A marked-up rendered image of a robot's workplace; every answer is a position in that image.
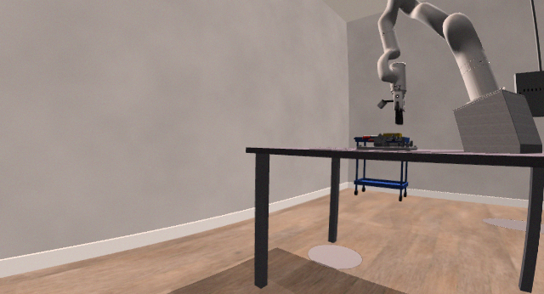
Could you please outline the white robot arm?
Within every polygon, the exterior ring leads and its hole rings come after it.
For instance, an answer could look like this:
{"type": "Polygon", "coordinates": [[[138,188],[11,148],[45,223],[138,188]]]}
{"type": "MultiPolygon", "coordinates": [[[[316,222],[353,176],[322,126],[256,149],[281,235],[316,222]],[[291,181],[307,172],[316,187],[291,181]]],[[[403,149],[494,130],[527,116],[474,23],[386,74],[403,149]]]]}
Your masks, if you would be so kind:
{"type": "Polygon", "coordinates": [[[499,89],[506,90],[499,87],[472,21],[465,14],[448,15],[431,3],[420,3],[417,0],[388,0],[388,5],[378,21],[386,54],[378,60],[377,69],[380,79],[390,82],[391,93],[406,92],[405,63],[396,62],[390,67],[388,64],[390,59],[397,59],[400,56],[400,46],[394,28],[399,9],[409,18],[429,26],[448,42],[471,100],[468,103],[499,89]]]}

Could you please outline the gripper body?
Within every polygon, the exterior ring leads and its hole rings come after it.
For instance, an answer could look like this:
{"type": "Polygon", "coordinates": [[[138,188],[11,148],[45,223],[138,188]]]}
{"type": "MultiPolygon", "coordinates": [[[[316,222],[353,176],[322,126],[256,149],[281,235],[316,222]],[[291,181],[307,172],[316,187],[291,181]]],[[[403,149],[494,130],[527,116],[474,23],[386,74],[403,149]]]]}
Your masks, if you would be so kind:
{"type": "Polygon", "coordinates": [[[399,110],[402,110],[405,112],[405,93],[404,91],[396,91],[396,92],[392,92],[392,94],[394,94],[394,110],[395,109],[395,106],[396,106],[396,102],[399,101],[399,110]]]}

